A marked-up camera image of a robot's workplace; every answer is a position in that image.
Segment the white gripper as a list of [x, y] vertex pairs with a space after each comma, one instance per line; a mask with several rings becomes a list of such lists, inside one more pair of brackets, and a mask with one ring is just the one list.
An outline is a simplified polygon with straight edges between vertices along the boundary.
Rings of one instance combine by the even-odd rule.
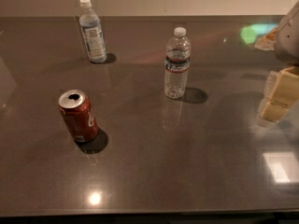
[[[299, 1], [278, 24], [276, 57], [287, 65], [299, 65]], [[271, 71], [265, 82], [256, 123], [268, 127], [278, 123], [299, 99], [299, 67]]]

